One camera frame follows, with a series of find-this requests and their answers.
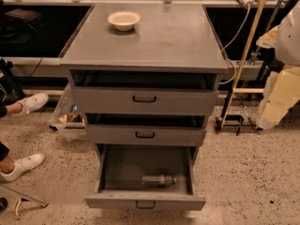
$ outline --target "white bowl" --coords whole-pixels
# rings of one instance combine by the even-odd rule
[[[108,22],[113,24],[117,30],[129,31],[138,23],[141,16],[133,11],[117,11],[108,17]]]

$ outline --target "shoe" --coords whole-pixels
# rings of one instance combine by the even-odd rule
[[[23,98],[17,101],[22,105],[22,111],[15,115],[24,115],[36,111],[42,108],[47,103],[47,101],[48,101],[48,94],[45,93],[38,93],[31,97]]]
[[[45,155],[43,154],[34,154],[29,157],[20,158],[15,160],[15,168],[12,172],[10,173],[0,172],[0,174],[7,182],[12,182],[16,180],[18,177],[20,177],[22,174],[38,167],[40,164],[43,163],[44,160],[45,160]]]

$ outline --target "drawer cabinet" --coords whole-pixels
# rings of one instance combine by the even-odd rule
[[[105,22],[117,10],[138,12],[139,31]],[[194,164],[227,71],[202,5],[97,4],[61,65],[99,160],[87,205],[202,210]]]
[[[97,194],[87,196],[93,208],[201,210],[205,198],[195,194],[188,147],[105,145],[97,180]],[[175,178],[169,187],[143,183],[147,174]]]

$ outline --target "drawer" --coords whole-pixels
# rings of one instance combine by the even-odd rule
[[[202,210],[188,147],[108,144],[101,154],[96,193],[85,197],[89,207]]]
[[[92,143],[201,146],[200,116],[87,114]]]
[[[210,115],[218,91],[78,88],[73,99],[85,113],[148,113]]]

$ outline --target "speckled floor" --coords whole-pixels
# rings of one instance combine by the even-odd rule
[[[1,141],[14,158],[43,152],[46,161],[12,183],[1,185],[49,202],[41,208],[25,202],[14,214],[17,197],[3,194],[8,208],[0,224],[299,224],[300,118],[285,118],[263,132],[243,128],[214,130],[216,106],[195,164],[196,189],[207,203],[195,211],[128,211],[90,209],[84,195],[94,192],[98,159],[90,142],[67,142],[49,128],[50,112],[1,120]],[[245,117],[256,107],[231,107]]]

